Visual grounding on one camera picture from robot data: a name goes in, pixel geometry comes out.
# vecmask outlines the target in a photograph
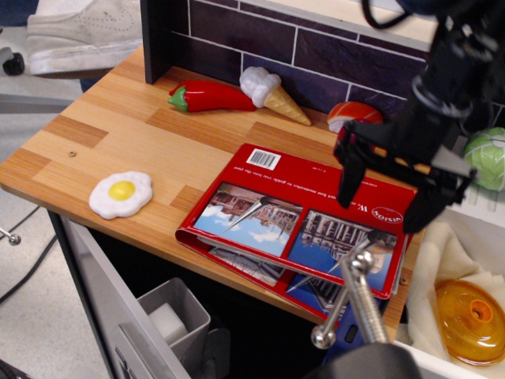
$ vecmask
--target book cover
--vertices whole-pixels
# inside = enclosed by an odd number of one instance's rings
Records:
[[[178,228],[204,256],[324,317],[343,284],[340,261],[380,232],[367,276],[373,294],[395,288],[415,192],[366,178],[348,209],[336,200],[342,171],[244,144]]]

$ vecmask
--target toy ice cream cone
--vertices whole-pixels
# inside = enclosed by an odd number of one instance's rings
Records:
[[[298,121],[303,125],[310,126],[312,124],[283,87],[277,87],[268,95],[265,100],[265,107],[287,118],[292,118],[294,121]]]
[[[303,125],[312,124],[291,96],[281,87],[279,75],[269,73],[262,67],[249,67],[240,77],[240,86],[256,107],[267,107]]]

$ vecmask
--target wooden countertop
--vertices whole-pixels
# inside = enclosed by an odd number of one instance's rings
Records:
[[[184,114],[166,102],[176,84],[201,78],[172,68],[154,85],[146,84],[139,48],[5,160],[0,185],[87,227],[320,322],[181,246],[174,232],[241,144],[259,144],[337,167],[332,155],[336,134],[327,130],[325,114],[310,110],[307,115],[314,125],[307,127],[268,109]],[[123,171],[151,175],[154,197],[135,216],[104,220],[89,208],[89,195],[100,180]],[[420,243],[421,235],[414,236],[403,265],[403,285],[384,315],[391,336],[402,314]]]

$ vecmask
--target toy red chili pepper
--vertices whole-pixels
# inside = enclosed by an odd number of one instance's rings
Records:
[[[168,102],[184,112],[211,109],[254,111],[253,101],[243,92],[215,81],[183,81],[170,91]]]

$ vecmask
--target purple tile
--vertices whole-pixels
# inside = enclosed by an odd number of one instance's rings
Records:
[[[208,2],[214,2],[215,4],[220,4],[221,6],[229,6],[231,8],[238,8],[238,0],[207,0]]]
[[[280,62],[291,62],[295,27],[191,1],[192,36]]]
[[[368,45],[373,45],[377,47],[382,47],[383,49],[396,51],[397,53],[402,53],[406,55],[410,55],[411,57],[422,58],[424,60],[428,59],[428,52],[421,51],[418,49],[413,49],[412,47],[405,47],[402,45],[397,45],[396,43],[383,41],[381,39],[372,38],[368,36],[360,35],[360,42],[367,43]]]
[[[177,34],[172,44],[174,66],[239,84],[241,53]]]
[[[334,36],[339,36],[347,39],[357,40],[357,33],[348,32],[347,30],[334,28],[328,25],[319,24],[315,21],[306,20],[304,18],[291,16],[289,14],[275,12],[274,10],[261,8],[259,6],[253,6],[251,4],[241,3],[240,9],[245,12],[256,13],[261,16],[275,18],[276,20],[289,22],[304,28],[318,30],[320,32],[325,32],[328,34],[333,34]]]
[[[407,97],[425,64],[401,55],[300,29],[295,65],[378,91]]]
[[[406,104],[405,100],[398,97],[384,95],[355,85],[350,88],[349,101],[359,101],[376,108],[383,115],[385,122],[395,120]]]
[[[244,69],[250,66],[264,67],[278,74],[282,87],[303,107],[328,113],[335,104],[346,99],[349,87],[346,83],[245,54]]]

